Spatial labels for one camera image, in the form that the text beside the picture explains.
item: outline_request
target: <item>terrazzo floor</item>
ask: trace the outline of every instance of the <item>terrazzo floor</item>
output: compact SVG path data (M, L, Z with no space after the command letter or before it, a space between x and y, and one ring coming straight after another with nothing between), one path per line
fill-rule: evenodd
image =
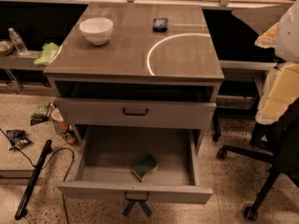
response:
M13 94L13 88L0 84L0 128L22 129L33 144L24 147L23 152L37 162L47 139L52 140L52 152L60 147L69 147L75 152L80 145L70 146L56 134L52 120L30 126L30 115L38 105L53 101L50 88L42 85L24 85L23 90ZM266 179L269 164L253 161L235 154L228 154L225 161L216 159L223 144L248 147L252 119L228 119L220 117L222 136L216 143L213 131L206 133L198 156L201 187L213 189L213 195L205 205L179 203L149 203L152 215L147 217L136 204L128 217L121 213L127 202L103 200L66 199L68 222L77 223L158 223L158 224L198 224L198 223L250 223L243 218L243 210L251 204ZM0 169L30 168L29 161L17 151L9 151L8 140L0 133ZM27 205L27 215L15 220L21 197L28 179L0 179L0 223L67 223L61 192L56 184L64 179L72 160L69 149L53 156L49 165L42 170L33 195ZM259 210L255 223L298 223L298 188L282 175L271 189Z

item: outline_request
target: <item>clear bottle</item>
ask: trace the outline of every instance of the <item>clear bottle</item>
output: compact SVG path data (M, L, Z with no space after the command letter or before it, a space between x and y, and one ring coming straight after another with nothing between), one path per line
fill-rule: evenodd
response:
M20 55L28 55L28 49L26 48L24 42L21 39L21 36L18 32L16 32L13 28L8 28L9 30L9 38L15 46L16 50Z

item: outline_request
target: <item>closed drawer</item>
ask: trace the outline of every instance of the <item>closed drawer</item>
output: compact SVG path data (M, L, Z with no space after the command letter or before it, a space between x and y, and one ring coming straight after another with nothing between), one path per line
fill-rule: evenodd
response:
M58 98L71 124L201 129L209 125L215 103Z
M188 130L94 126L82 145L72 180L57 185L69 198L206 203L212 194L199 186ZM132 166L148 154L159 166L140 182Z

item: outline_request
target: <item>sponge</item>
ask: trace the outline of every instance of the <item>sponge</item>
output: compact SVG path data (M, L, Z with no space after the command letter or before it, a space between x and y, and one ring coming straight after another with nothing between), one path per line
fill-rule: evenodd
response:
M158 168L158 162L149 154L143 160L133 165L132 171L143 182L144 177L152 174Z

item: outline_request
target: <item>cabinet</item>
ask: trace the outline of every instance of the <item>cabinet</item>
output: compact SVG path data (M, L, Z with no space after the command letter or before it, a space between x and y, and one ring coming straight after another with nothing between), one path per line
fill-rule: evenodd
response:
M79 32L92 17L114 22L103 46ZM155 33L161 17L168 30ZM200 7L92 3L44 74L82 144L72 180L58 184L67 197L207 202L197 154L223 74ZM148 153L159 167L141 183L131 168Z

